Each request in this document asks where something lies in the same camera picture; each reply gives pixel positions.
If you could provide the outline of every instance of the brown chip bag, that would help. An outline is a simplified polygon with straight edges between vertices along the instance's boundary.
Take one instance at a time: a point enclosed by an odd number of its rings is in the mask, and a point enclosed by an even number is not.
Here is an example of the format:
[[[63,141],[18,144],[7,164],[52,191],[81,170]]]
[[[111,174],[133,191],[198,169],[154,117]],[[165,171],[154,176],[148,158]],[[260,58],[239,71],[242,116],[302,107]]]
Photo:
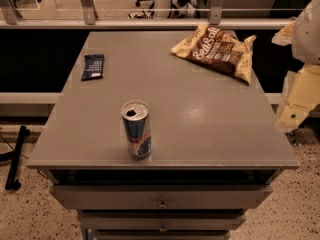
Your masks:
[[[228,75],[251,82],[252,45],[250,36],[241,42],[231,34],[201,24],[186,39],[171,49],[178,57],[208,65]]]

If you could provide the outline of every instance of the can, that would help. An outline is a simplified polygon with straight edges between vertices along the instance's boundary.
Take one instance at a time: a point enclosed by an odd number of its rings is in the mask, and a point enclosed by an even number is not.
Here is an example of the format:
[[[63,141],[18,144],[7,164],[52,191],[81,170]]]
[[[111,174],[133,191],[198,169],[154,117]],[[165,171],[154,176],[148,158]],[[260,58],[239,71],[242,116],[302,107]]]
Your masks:
[[[121,108],[121,116],[127,134],[131,155],[140,159],[151,152],[151,128],[149,107],[141,100],[132,100]]]

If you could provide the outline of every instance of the drawer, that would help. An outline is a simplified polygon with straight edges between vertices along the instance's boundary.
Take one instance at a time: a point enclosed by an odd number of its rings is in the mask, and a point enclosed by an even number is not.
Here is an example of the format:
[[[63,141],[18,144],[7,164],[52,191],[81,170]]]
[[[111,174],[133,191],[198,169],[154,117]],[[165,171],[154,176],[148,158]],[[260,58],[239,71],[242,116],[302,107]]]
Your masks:
[[[54,185],[50,193],[68,209],[251,209],[270,193],[270,185]]]
[[[229,232],[150,232],[150,231],[96,231],[98,240],[227,240]]]
[[[235,230],[245,215],[215,212],[79,212],[78,220],[93,230]]]

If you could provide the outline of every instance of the metal post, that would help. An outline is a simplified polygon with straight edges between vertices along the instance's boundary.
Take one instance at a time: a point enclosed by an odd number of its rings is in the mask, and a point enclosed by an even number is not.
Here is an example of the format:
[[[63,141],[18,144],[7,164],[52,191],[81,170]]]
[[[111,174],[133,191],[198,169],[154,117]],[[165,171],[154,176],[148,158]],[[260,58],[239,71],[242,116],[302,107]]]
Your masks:
[[[224,0],[207,0],[206,7],[210,8],[210,24],[218,25],[221,20]]]
[[[81,0],[84,21],[88,25],[94,25],[98,18],[97,12],[94,8],[93,0]]]
[[[0,7],[7,24],[16,25],[22,15],[14,9],[11,0],[0,0]]]

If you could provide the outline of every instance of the small black packet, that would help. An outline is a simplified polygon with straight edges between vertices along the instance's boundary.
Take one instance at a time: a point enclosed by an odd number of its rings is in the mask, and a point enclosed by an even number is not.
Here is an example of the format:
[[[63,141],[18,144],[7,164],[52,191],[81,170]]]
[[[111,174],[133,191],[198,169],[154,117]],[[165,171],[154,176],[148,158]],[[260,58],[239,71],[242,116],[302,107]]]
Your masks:
[[[81,81],[102,78],[103,73],[103,54],[85,55],[86,66],[83,71]]]

